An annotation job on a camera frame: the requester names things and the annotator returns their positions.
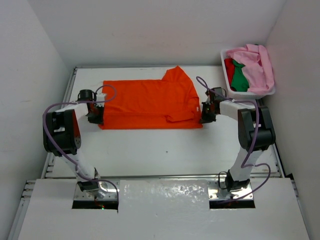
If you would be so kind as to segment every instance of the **laundry basket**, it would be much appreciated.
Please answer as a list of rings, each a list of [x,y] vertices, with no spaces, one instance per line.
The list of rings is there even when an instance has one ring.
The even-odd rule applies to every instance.
[[[221,50],[221,61],[222,61],[222,68],[223,68],[223,73],[224,73],[224,79],[226,83],[226,88],[227,88],[227,96],[229,98],[233,99],[261,99],[266,95],[272,95],[275,93],[276,89],[275,87],[272,88],[272,90],[264,95],[258,95],[253,92],[248,92],[248,91],[233,91],[230,88],[229,81],[228,81],[228,75],[227,75],[227,70],[226,70],[226,65],[225,65],[225,59],[228,57],[226,52],[228,49],[223,49]]]

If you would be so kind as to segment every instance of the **orange t-shirt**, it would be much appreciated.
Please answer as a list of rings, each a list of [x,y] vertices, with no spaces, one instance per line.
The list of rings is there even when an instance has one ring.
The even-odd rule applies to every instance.
[[[104,81],[117,96],[104,104],[102,129],[197,129],[201,110],[191,79],[179,67],[160,80]],[[113,90],[104,87],[112,96]]]

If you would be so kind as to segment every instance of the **white table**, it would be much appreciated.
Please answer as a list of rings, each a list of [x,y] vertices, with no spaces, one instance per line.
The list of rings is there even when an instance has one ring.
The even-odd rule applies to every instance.
[[[161,79],[171,67],[79,68],[70,100],[82,89],[96,90],[104,80]],[[195,79],[204,78],[209,87],[226,88],[221,66],[184,66],[192,79],[200,101],[206,100],[205,88]],[[202,129],[101,130],[86,119],[79,123],[82,146],[87,160],[101,176],[211,175],[227,171],[235,162],[240,144],[237,121],[223,115]],[[277,155],[270,146],[258,159],[268,163],[273,176],[279,176]],[[266,174],[266,167],[252,173]],[[47,177],[74,177],[61,159],[54,161]]]
[[[119,213],[72,209],[75,185],[37,180],[19,240],[309,239],[289,178],[271,178],[254,193],[255,208],[214,210],[205,180],[122,180]]]

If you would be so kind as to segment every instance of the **purple cable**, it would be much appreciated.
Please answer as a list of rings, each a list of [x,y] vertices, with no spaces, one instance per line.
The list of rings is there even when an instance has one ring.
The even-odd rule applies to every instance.
[[[256,140],[257,140],[257,136],[258,136],[258,131],[259,131],[259,118],[260,118],[260,114],[259,114],[259,108],[258,108],[258,105],[257,105],[257,102],[255,100],[233,100],[232,98],[230,97],[225,97],[221,94],[219,94],[218,92],[210,89],[208,87],[208,84],[206,83],[206,81],[200,77],[200,76],[197,76],[196,77],[196,80],[203,86],[205,87],[208,91],[222,97],[223,99],[225,100],[228,100],[228,101],[233,101],[234,103],[251,103],[254,105],[254,108],[255,108],[255,128],[254,128],[254,135],[253,135],[253,139],[252,139],[252,143],[250,145],[250,148],[241,164],[241,168],[244,169],[244,168],[248,168],[248,167],[260,167],[260,166],[267,166],[268,168],[268,175],[266,177],[266,179],[264,180],[263,183],[261,183],[258,187],[256,187],[254,190],[252,190],[250,193],[246,194],[246,195],[243,195],[241,197],[238,197],[236,199],[232,199],[232,200],[226,200],[226,201],[223,201],[222,203],[230,203],[230,202],[234,202],[234,201],[237,201],[239,199],[244,199],[245,197],[249,196],[250,194],[254,193],[255,191],[257,191],[258,189],[260,189],[270,178],[271,176],[271,168],[269,166],[269,164],[267,163],[260,163],[260,164],[256,164],[256,165],[253,165],[253,164],[246,164],[246,162],[248,161],[249,157],[250,157],[250,154],[254,151],[254,148],[255,148],[255,144],[256,144]]]
[[[114,86],[112,86],[112,85],[110,85],[110,84],[105,84],[105,85],[102,85],[102,86],[98,87],[97,90],[95,90],[94,93],[97,94],[97,92],[98,92],[100,89],[104,88],[104,87],[109,87],[109,88],[112,88],[112,89],[113,89],[114,95],[113,95],[112,98],[109,99],[109,101],[111,101],[112,99],[114,99],[114,98],[116,97],[116,95],[117,95],[117,94],[116,94],[116,93],[117,93],[117,90],[116,90],[116,88],[115,88]]]
[[[46,115],[47,113],[49,112],[50,109],[52,109],[53,107],[56,107],[56,106],[61,106],[61,105],[77,105],[77,104],[101,104],[101,103],[108,103],[110,101],[112,101],[116,96],[117,96],[117,90],[115,89],[115,87],[111,86],[111,85],[102,85],[100,86],[95,92],[97,92],[99,89],[103,88],[103,87],[111,87],[113,88],[114,90],[114,95],[108,99],[108,100],[105,100],[105,101],[77,101],[77,102],[60,102],[60,103],[54,103],[50,106],[48,106],[46,108],[46,110],[44,111],[43,115],[42,115],[42,123],[43,123],[43,129],[44,129],[44,132],[45,134],[47,135],[48,139],[50,140],[50,142],[53,144],[53,146],[58,150],[59,153],[61,153],[62,156],[64,156],[67,160],[69,160],[71,163],[73,163],[75,165],[75,169],[77,170],[78,169],[78,164],[75,160],[73,160],[71,157],[69,157],[65,151],[62,150],[61,147],[59,147],[59,145],[56,143],[56,141],[54,140],[54,138],[52,137],[52,135],[50,134],[50,131],[48,129],[48,126],[47,126],[47,122],[46,122]],[[109,180],[105,180],[105,179],[90,179],[88,177],[85,177],[79,173],[77,173],[78,176],[86,181],[91,181],[91,182],[106,182],[106,183],[109,183],[111,184],[114,188],[115,188],[115,191],[116,191],[116,196],[117,196],[117,199],[119,201],[119,193],[118,193],[118,188],[117,186],[109,181]]]

